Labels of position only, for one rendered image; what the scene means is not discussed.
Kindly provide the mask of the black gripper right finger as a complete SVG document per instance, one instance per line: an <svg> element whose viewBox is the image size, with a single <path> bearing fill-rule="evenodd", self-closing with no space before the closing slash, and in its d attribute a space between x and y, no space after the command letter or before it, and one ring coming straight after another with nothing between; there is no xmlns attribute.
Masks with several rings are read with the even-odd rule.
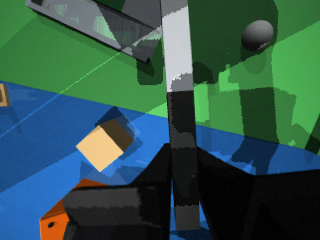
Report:
<svg viewBox="0 0 320 240"><path fill-rule="evenodd" d="M249 240L266 201L320 195L320 169L253 175L197 146L199 202L212 240Z"/></svg>

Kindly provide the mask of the green flat mat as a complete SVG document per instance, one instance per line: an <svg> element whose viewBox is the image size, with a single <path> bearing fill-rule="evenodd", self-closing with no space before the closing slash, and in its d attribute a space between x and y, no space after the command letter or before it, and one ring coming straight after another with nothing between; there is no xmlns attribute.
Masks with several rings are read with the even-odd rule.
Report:
<svg viewBox="0 0 320 240"><path fill-rule="evenodd" d="M0 0L0 81L168 118L162 36L148 65ZM304 149L320 113L320 0L188 0L196 125ZM265 20L269 45L244 29Z"/></svg>

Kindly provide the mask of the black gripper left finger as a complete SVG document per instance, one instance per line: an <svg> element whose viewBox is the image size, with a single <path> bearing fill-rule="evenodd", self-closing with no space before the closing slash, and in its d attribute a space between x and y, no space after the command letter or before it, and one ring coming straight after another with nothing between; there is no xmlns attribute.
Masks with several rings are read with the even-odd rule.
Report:
<svg viewBox="0 0 320 240"><path fill-rule="evenodd" d="M172 170L165 143L127 185L83 186L62 199L76 233L79 226L148 225L152 240L170 240Z"/></svg>

